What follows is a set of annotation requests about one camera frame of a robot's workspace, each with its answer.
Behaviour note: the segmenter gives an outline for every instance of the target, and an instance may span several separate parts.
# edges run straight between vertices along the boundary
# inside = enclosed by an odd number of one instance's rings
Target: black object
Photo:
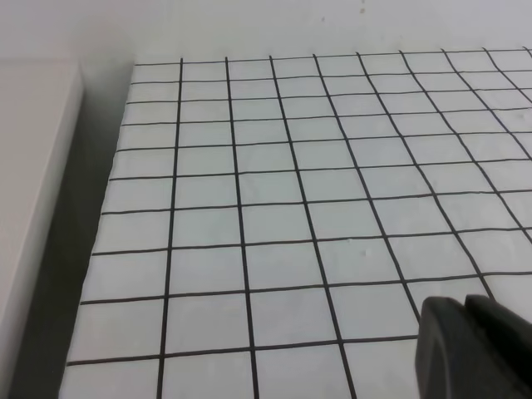
[[[532,398],[532,325],[480,295],[428,298],[416,374],[421,399]]]

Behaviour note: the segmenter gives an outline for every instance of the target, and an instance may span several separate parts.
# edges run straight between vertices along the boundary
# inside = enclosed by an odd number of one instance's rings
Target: white surface
[[[0,62],[0,387],[9,386],[82,91],[75,63]]]

